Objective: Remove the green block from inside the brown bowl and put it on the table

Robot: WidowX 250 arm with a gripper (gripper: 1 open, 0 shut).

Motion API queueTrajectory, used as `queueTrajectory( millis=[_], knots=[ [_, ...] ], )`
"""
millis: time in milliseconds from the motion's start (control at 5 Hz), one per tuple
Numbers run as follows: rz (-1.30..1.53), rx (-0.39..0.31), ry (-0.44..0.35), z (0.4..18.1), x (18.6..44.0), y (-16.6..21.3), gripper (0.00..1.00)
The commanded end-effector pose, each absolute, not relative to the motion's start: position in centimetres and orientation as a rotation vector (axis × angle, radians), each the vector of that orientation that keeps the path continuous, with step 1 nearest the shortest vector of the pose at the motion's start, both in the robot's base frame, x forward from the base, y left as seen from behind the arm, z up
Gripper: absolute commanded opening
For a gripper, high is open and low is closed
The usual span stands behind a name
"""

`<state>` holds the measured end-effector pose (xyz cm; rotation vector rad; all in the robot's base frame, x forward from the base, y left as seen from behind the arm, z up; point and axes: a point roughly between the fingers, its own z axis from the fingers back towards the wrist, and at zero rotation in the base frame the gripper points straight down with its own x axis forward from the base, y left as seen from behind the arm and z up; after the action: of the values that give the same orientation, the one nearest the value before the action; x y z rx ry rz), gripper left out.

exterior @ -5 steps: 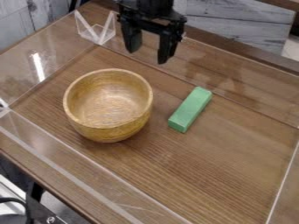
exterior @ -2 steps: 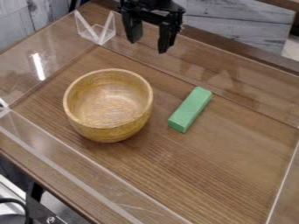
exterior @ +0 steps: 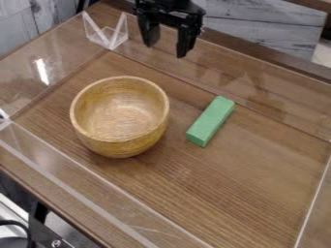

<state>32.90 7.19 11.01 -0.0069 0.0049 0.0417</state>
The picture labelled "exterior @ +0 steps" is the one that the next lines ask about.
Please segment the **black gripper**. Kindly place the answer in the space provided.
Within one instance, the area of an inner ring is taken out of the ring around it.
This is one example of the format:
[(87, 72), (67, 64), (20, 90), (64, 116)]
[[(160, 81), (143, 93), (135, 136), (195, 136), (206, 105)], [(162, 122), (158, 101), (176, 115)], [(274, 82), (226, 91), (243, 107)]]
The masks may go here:
[(176, 52), (179, 58), (186, 57), (200, 35), (204, 9), (192, 0), (135, 0), (135, 15), (147, 47), (160, 39), (159, 24), (180, 27)]

